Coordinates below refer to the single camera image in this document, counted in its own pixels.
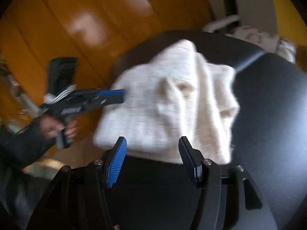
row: black jacket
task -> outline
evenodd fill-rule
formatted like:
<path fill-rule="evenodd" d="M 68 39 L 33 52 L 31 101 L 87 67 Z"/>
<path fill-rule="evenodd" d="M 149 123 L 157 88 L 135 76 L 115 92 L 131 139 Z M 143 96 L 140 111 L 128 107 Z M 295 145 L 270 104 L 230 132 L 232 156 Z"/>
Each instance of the black jacket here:
<path fill-rule="evenodd" d="M 49 183 L 21 171 L 55 143 L 42 136 L 39 120 L 19 134 L 0 129 L 0 229 L 18 229 L 13 221 L 25 229 Z"/>

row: white towel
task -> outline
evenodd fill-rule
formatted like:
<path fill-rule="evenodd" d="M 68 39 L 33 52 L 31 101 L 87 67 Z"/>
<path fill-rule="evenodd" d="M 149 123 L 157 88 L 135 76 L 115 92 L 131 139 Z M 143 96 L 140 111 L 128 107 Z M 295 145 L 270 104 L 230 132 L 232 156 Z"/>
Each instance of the white towel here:
<path fill-rule="evenodd" d="M 148 64 L 125 71 L 112 89 L 126 89 L 125 102 L 106 106 L 94 144 L 110 149 L 119 136 L 128 155 L 182 163 L 178 140 L 218 164 L 231 160 L 231 126 L 239 105 L 231 91 L 232 67 L 214 65 L 181 40 Z"/>

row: metal screw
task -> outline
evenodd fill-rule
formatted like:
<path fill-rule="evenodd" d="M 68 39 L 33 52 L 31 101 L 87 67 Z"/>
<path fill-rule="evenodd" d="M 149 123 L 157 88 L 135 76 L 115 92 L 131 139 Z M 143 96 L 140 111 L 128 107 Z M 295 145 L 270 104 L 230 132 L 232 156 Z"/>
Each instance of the metal screw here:
<path fill-rule="evenodd" d="M 206 158 L 206 159 L 204 160 L 204 164 L 211 165 L 211 164 L 212 164 L 212 161 L 211 161 L 210 159 Z"/>
<path fill-rule="evenodd" d="M 244 171 L 245 170 L 245 168 L 242 166 L 242 165 L 238 165 L 237 166 L 237 170 L 239 170 L 239 171 Z"/>
<path fill-rule="evenodd" d="M 101 160 L 101 159 L 96 159 L 96 160 L 94 161 L 94 164 L 95 164 L 95 165 L 101 165 L 101 164 L 102 164 L 102 160 Z"/>
<path fill-rule="evenodd" d="M 68 170 L 69 170 L 69 166 L 68 165 L 65 165 L 65 166 L 63 166 L 62 168 L 61 168 L 61 171 L 62 172 L 67 172 Z"/>

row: hand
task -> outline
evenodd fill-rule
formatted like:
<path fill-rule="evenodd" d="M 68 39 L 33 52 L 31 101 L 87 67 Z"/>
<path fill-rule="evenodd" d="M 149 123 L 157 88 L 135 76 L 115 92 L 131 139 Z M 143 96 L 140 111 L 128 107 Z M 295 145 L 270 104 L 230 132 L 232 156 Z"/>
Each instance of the hand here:
<path fill-rule="evenodd" d="M 73 120 L 69 122 L 69 124 L 66 126 L 65 135 L 68 138 L 74 138 L 76 136 L 76 124 L 76 120 Z M 46 139 L 55 138 L 57 132 L 61 131 L 64 128 L 64 124 L 61 121 L 55 119 L 54 117 L 43 115 L 40 118 L 40 129 Z"/>

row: person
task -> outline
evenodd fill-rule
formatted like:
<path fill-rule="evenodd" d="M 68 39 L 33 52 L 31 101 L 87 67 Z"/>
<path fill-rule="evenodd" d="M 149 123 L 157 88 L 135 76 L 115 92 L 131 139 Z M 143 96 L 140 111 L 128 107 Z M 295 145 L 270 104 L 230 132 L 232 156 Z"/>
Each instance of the person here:
<path fill-rule="evenodd" d="M 37 117 L 18 134 L 0 129 L 0 229 L 18 229 L 14 223 L 26 229 L 50 181 L 27 175 L 22 169 L 50 149 L 62 129 L 63 123 L 48 115 Z M 65 135 L 75 137 L 75 120 L 66 126 Z"/>

